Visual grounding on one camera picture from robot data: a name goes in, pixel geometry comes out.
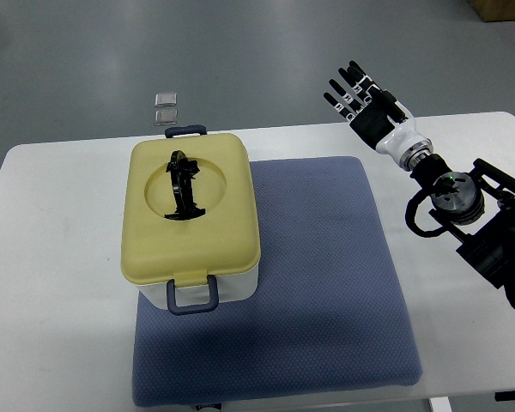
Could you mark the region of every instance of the blue mat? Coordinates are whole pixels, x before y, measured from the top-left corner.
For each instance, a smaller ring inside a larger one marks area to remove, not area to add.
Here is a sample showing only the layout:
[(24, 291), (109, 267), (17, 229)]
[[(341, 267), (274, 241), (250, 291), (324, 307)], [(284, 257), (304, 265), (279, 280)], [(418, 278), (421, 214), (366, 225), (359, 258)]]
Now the blue mat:
[(262, 247), (257, 291), (182, 317), (140, 294), (135, 404), (415, 384), (414, 335), (361, 163), (330, 157), (251, 169)]

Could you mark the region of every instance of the gray floor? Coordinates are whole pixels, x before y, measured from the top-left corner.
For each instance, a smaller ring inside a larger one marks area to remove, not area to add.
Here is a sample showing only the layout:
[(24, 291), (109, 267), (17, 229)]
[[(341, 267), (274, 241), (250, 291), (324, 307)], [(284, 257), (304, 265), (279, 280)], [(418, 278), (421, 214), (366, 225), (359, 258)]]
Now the gray floor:
[(178, 92), (179, 124), (210, 130), (337, 122), (322, 93), (351, 58), (416, 116), (515, 115), (515, 22), (466, 0), (0, 0), (0, 165), (21, 143), (159, 134), (161, 91)]

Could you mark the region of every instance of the robotic hand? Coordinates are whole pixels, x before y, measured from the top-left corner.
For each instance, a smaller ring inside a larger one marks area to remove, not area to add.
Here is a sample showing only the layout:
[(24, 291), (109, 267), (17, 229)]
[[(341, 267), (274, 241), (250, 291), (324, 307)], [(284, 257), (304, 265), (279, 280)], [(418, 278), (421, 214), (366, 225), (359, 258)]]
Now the robotic hand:
[[(504, 287), (515, 309), (515, 179), (477, 159), (469, 173), (453, 172), (433, 152), (431, 141), (415, 130), (412, 114), (392, 94), (381, 89), (356, 62), (338, 70), (350, 86), (348, 93), (338, 82), (330, 85), (347, 106), (325, 93), (328, 102), (349, 122), (364, 143), (378, 153), (390, 155), (421, 190), (409, 201), (405, 220), (414, 233), (431, 238), (450, 232), (462, 245), (456, 252), (496, 288)], [(499, 186), (491, 186), (488, 176)], [(454, 225), (477, 221), (484, 213), (482, 191), (498, 201), (500, 212), (477, 233), (462, 232)], [(429, 214), (440, 223), (432, 231), (415, 224), (418, 206), (430, 197)]]

